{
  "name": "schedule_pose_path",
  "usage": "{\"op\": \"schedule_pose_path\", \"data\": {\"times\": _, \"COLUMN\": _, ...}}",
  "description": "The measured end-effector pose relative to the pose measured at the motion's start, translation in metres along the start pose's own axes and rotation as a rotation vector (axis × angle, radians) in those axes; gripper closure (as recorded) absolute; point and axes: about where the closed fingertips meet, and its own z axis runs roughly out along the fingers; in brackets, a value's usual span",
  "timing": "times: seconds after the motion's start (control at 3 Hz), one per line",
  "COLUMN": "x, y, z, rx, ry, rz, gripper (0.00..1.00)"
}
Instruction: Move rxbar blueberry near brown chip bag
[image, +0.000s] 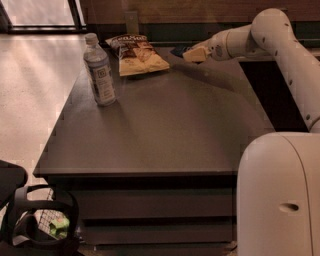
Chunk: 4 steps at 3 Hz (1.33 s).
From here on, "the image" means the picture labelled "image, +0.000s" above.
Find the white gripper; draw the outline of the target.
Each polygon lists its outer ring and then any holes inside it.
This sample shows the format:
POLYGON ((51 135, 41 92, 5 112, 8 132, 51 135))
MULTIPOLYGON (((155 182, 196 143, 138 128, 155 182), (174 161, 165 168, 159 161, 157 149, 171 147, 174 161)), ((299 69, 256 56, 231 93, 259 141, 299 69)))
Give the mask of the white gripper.
POLYGON ((193 45, 183 53, 183 59, 186 62, 204 62, 211 54, 211 57, 216 61, 229 60, 230 55, 227 49, 228 34, 228 31, 222 31, 213 35, 210 39, 193 45))

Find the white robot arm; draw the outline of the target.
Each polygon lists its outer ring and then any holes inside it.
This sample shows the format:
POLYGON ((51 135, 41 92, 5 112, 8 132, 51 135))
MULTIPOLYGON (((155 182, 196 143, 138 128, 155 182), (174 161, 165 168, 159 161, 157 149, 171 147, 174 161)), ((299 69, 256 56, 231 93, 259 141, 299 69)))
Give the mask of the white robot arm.
POLYGON ((320 256, 320 62, 280 9, 186 50, 187 62, 241 59, 274 132, 244 151, 237 248, 229 256, 320 256))

